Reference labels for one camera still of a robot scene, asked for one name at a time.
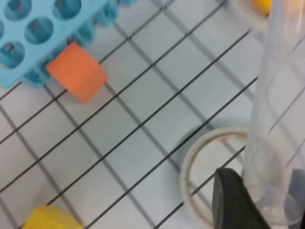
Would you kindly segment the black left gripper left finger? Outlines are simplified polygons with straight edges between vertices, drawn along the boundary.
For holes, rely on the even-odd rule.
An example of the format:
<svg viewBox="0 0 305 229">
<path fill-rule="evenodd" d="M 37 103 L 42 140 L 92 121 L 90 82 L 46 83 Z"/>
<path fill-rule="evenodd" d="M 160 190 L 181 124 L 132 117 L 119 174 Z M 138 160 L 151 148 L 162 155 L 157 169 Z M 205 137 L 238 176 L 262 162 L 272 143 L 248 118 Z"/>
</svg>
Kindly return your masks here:
<svg viewBox="0 0 305 229">
<path fill-rule="evenodd" d="M 212 215 L 215 229 L 269 229 L 252 201 L 243 179 L 231 168 L 214 174 Z"/>
</svg>

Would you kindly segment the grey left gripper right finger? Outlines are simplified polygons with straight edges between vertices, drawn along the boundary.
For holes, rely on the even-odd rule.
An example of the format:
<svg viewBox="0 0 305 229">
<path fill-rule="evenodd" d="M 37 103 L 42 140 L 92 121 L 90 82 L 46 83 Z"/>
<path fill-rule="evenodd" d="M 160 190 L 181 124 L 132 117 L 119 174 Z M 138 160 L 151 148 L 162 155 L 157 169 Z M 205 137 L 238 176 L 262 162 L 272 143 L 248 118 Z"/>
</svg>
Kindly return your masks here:
<svg viewBox="0 0 305 229">
<path fill-rule="evenodd" d="M 294 169 L 288 189 L 288 218 L 302 219 L 305 212 L 305 171 Z"/>
</svg>

